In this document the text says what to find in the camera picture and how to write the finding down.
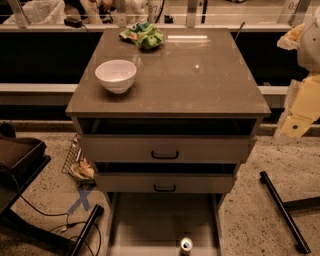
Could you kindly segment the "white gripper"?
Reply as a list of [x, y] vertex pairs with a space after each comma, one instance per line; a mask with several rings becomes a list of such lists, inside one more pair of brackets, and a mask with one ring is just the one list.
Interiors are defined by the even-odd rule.
[[310, 75], [301, 82], [292, 80], [285, 97], [275, 135], [300, 138], [320, 118], [320, 75]]

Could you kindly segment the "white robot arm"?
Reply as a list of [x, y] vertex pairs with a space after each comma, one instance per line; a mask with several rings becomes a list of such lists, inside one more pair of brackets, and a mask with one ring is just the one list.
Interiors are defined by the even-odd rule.
[[320, 7], [281, 36], [277, 46], [296, 50], [298, 65], [309, 72], [301, 82], [291, 81], [275, 132], [278, 137], [300, 138], [320, 118]]

